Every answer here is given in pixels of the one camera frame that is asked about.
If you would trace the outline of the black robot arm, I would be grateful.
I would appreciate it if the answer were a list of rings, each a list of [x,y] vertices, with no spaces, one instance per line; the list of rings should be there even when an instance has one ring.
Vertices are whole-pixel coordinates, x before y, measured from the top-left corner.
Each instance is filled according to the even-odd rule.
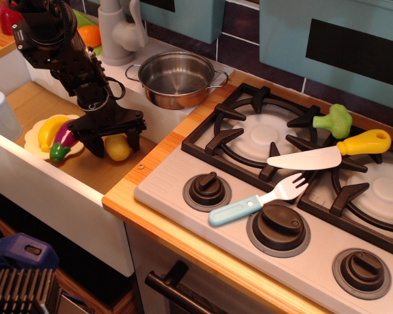
[[[17,49],[36,69],[47,69],[84,115],[69,123],[76,140],[97,157],[104,156],[103,137],[125,134],[130,148],[140,149],[147,125],[141,111],[117,104],[101,61],[77,31],[77,19],[65,1],[7,1],[22,21],[12,25]]]

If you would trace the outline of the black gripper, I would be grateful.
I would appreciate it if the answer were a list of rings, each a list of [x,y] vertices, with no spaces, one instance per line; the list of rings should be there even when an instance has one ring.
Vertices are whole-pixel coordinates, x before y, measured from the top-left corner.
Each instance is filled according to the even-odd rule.
[[[108,135],[125,133],[130,148],[140,150],[140,133],[147,129],[143,113],[121,107],[109,98],[100,108],[88,110],[84,115],[69,123],[68,129],[93,155],[103,158],[103,139]]]

